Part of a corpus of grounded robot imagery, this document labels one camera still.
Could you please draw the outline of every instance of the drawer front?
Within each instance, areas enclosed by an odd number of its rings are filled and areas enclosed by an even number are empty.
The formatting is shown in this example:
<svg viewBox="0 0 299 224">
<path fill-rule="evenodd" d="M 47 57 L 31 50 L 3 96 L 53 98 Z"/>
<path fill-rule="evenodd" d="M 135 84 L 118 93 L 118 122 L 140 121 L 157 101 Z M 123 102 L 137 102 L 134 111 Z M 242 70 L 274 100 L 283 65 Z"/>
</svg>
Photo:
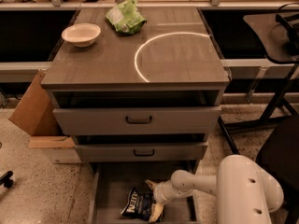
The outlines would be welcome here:
<svg viewBox="0 0 299 224">
<path fill-rule="evenodd" d="M 76 145 L 83 162 L 111 161 L 195 161 L 201 160 L 207 142 L 191 144 Z"/>
<path fill-rule="evenodd" d="M 211 133 L 220 113 L 218 106 L 54 110 L 66 135 Z"/>
</svg>

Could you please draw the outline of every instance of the chip bag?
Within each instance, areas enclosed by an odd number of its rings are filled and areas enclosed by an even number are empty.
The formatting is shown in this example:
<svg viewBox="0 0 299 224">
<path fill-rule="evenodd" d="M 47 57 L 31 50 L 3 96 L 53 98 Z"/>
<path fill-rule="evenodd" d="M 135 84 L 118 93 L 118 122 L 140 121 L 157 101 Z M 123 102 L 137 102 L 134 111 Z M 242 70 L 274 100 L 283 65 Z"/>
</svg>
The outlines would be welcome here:
<svg viewBox="0 0 299 224">
<path fill-rule="evenodd" d="M 133 187 L 128 196 L 128 203 L 121 211 L 124 217 L 139 218 L 142 220 L 150 220 L 152 206 L 155 204 L 152 193 L 139 193 Z"/>
<path fill-rule="evenodd" d="M 115 27 L 117 32 L 134 35 L 147 22 L 138 11 L 136 4 L 136 0 L 127 0 L 117 4 L 106 13 L 106 18 Z"/>
</svg>

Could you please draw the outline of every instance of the bowl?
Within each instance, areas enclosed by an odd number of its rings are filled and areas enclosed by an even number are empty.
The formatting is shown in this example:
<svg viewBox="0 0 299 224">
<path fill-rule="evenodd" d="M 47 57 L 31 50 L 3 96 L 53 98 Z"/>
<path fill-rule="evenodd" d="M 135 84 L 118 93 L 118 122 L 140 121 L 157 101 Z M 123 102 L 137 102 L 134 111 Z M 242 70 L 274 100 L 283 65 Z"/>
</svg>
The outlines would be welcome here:
<svg viewBox="0 0 299 224">
<path fill-rule="evenodd" d="M 89 47 L 101 33 L 101 28 L 90 23 L 78 23 L 62 32 L 64 41 L 79 48 Z"/>
</svg>

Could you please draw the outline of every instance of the speckled floor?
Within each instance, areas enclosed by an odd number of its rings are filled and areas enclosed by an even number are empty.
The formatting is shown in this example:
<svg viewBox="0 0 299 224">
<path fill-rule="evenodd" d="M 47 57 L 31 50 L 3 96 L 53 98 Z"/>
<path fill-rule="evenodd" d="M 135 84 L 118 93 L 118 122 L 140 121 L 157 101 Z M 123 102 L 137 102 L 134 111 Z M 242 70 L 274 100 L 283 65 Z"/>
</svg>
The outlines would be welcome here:
<svg viewBox="0 0 299 224">
<path fill-rule="evenodd" d="M 14 186 L 0 187 L 1 224 L 83 224 L 90 204 L 93 175 L 87 164 L 53 164 L 40 149 L 28 148 L 29 135 L 8 118 L 14 102 L 0 109 L 0 173 L 14 172 Z M 225 122 L 257 119 L 265 105 L 222 105 Z M 277 110 L 275 115 L 284 113 Z M 234 140 L 242 155 L 251 159 L 265 142 L 272 129 L 234 133 Z M 209 147 L 197 174 L 214 175 L 221 160 L 231 154 L 220 128 L 208 138 Z M 203 192 L 199 196 L 199 217 L 202 224 L 216 224 L 216 198 Z M 271 215 L 273 224 L 282 224 L 286 212 Z"/>
</svg>

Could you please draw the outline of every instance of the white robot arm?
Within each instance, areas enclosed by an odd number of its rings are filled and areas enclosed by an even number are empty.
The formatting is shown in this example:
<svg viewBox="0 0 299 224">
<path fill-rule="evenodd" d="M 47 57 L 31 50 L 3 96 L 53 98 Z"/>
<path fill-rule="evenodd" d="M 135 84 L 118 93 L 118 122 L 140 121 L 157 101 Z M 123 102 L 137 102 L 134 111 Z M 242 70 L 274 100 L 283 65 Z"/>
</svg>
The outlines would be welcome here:
<svg viewBox="0 0 299 224">
<path fill-rule="evenodd" d="M 269 213 L 277 211 L 283 203 L 283 191 L 276 179 L 241 155 L 226 157 L 217 175 L 177 170 L 166 182 L 147 180 L 147 183 L 156 201 L 149 223 L 159 217 L 165 204 L 192 196 L 197 190 L 217 197 L 219 224 L 270 224 Z"/>
</svg>

